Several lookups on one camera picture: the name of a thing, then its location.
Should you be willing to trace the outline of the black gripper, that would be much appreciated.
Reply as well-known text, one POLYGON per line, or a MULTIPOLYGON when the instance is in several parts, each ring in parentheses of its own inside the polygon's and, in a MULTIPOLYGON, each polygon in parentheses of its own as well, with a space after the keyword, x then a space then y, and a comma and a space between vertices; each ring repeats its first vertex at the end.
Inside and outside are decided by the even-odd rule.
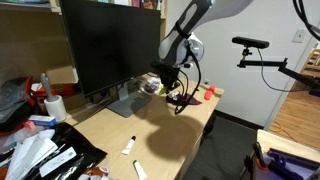
POLYGON ((168 94, 168 88, 170 93, 179 86, 179 83, 176 82, 178 76, 178 71, 176 68, 158 61, 152 62, 151 67, 154 69, 155 73, 160 76, 163 85, 162 91, 164 93, 168 94))

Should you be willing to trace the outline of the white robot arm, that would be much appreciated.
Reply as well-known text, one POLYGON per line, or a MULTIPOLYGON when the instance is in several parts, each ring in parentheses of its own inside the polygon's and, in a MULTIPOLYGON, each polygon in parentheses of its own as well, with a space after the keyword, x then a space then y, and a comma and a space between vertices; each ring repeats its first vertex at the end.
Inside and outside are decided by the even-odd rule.
POLYGON ((178 73, 185 64, 199 63, 204 45, 195 30, 209 22, 236 16, 253 0, 191 0, 169 33, 160 41, 159 59, 152 64, 168 92, 178 81, 178 73))

